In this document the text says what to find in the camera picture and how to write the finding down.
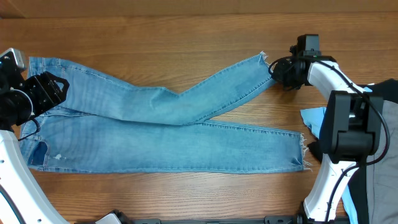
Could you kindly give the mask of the blue denim jeans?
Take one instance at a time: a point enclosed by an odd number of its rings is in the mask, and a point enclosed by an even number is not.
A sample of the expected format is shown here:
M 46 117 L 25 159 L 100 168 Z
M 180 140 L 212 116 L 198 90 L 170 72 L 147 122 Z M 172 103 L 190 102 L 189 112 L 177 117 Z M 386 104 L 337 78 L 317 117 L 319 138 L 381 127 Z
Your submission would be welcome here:
M 302 171 L 301 133 L 216 119 L 274 84 L 266 57 L 244 59 L 182 93 L 32 57 L 30 77 L 50 72 L 70 87 L 65 102 L 22 126 L 24 161 L 39 171 L 92 174 Z

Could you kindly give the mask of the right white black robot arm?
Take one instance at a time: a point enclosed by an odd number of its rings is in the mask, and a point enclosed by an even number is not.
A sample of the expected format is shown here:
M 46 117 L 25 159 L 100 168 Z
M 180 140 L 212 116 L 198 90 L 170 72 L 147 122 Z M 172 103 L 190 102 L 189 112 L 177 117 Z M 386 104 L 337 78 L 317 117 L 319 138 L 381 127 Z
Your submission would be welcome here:
M 383 99 L 354 84 L 336 60 L 320 51 L 319 36 L 304 34 L 291 46 L 290 55 L 272 62 L 269 73 L 285 90 L 314 86 L 328 101 L 318 138 L 322 163 L 309 195 L 298 214 L 284 223 L 348 223 L 337 218 L 336 208 L 353 174 L 370 165 L 381 131 L 387 151 L 390 134 L 382 116 Z

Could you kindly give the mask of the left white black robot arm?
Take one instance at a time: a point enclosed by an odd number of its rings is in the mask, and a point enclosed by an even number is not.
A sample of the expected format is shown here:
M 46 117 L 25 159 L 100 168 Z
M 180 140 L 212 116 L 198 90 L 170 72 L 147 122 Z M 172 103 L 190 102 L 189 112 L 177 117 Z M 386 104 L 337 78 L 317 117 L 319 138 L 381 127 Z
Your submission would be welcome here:
M 69 83 L 49 72 L 22 78 L 21 68 L 1 62 L 1 219 L 12 223 L 65 223 L 54 209 L 19 148 L 12 126 L 35 121 L 64 102 Z

